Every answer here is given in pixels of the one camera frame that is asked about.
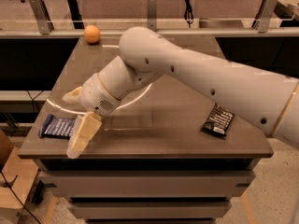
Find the robotic arm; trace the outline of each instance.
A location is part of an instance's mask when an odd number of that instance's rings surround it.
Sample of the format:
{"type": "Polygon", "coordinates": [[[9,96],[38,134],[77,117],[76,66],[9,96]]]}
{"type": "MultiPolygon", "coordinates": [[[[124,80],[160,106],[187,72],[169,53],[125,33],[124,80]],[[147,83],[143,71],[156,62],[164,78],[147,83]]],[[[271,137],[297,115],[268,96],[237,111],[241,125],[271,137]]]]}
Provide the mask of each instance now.
{"type": "Polygon", "coordinates": [[[119,57],[64,96],[66,102],[80,103],[89,111],[75,123],[68,157],[76,158],[85,149],[100,128],[101,117],[113,112],[123,97],[163,74],[232,110],[265,134],[299,143],[298,79],[183,49],[147,28],[135,27],[122,35],[119,57]]]}

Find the orange ball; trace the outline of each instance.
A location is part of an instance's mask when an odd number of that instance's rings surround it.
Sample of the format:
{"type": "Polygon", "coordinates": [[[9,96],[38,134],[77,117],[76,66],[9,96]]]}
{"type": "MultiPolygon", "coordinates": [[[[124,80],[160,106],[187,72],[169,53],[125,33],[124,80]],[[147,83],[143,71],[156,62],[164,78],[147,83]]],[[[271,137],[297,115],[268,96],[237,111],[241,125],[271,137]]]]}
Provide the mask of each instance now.
{"type": "Polygon", "coordinates": [[[89,43],[96,43],[100,40],[100,30],[93,25],[88,25],[84,29],[84,37],[89,43]]]}

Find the floor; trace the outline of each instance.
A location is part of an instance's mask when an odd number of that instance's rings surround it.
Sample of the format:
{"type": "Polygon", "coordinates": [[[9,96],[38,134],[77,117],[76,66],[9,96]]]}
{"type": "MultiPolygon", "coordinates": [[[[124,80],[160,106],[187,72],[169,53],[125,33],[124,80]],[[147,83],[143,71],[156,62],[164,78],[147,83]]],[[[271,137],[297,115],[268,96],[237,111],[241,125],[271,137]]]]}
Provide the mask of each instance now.
{"type": "MultiPolygon", "coordinates": [[[[44,0],[56,29],[73,29],[66,0],[44,0]]],[[[83,20],[93,23],[103,18],[103,27],[118,28],[126,21],[130,25],[135,19],[146,18],[147,0],[78,0],[83,20]]],[[[192,0],[195,18],[253,18],[261,0],[192,0]]],[[[20,0],[0,0],[0,28],[3,30],[36,30],[36,22],[29,3],[20,0]]],[[[183,20],[184,0],[158,0],[158,18],[173,19],[171,25],[188,29],[183,20]]],[[[23,137],[10,137],[21,145],[23,137]]],[[[292,221],[296,203],[299,202],[299,147],[284,144],[276,139],[269,139],[274,150],[271,159],[262,159],[255,167],[255,180],[240,198],[231,200],[232,208],[224,218],[217,219],[217,224],[297,224],[292,221]]],[[[26,206],[44,224],[81,224],[67,210],[68,203],[63,198],[44,192],[40,204],[27,202],[26,206]]],[[[20,224],[35,223],[24,211],[20,224]]]]}

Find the table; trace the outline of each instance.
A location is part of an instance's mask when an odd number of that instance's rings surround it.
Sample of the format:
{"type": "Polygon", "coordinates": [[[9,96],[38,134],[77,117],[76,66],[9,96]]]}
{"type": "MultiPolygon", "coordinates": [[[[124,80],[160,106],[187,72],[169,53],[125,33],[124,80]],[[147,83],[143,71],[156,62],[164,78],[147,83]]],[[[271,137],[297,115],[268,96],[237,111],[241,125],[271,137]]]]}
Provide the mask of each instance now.
{"type": "MultiPolygon", "coordinates": [[[[211,35],[165,37],[222,57],[211,35]]],[[[46,187],[86,222],[214,223],[254,179],[259,159],[273,152],[264,134],[238,116],[225,138],[201,132],[214,103],[171,77],[161,77],[141,99],[113,112],[78,159],[66,157],[66,140],[37,137],[49,113],[71,118],[76,115],[65,110],[82,111],[65,104],[62,95],[118,55],[119,38],[104,35],[96,45],[78,41],[20,157],[34,159],[46,187]]]]}
{"type": "Polygon", "coordinates": [[[292,9],[288,7],[288,4],[298,5],[298,3],[299,0],[278,0],[278,7],[276,9],[276,13],[278,15],[280,13],[286,13],[287,15],[289,15],[289,19],[293,17],[296,21],[299,21],[299,9],[292,9]]]}

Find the metal post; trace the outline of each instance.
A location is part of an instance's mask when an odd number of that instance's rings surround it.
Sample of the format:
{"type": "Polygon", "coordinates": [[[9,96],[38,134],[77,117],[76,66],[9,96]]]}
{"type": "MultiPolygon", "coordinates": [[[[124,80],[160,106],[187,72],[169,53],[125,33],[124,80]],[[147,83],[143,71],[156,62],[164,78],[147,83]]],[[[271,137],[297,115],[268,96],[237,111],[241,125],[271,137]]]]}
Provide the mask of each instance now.
{"type": "Polygon", "coordinates": [[[50,22],[50,16],[44,2],[42,0],[28,1],[35,14],[39,32],[43,35],[49,34],[50,31],[54,30],[54,27],[50,22]]]}
{"type": "Polygon", "coordinates": [[[157,0],[148,0],[148,28],[157,30],[157,0]]]}
{"type": "Polygon", "coordinates": [[[264,0],[260,18],[254,24],[254,28],[257,29],[259,33],[265,33],[268,31],[269,24],[277,3],[278,0],[264,0]]]}

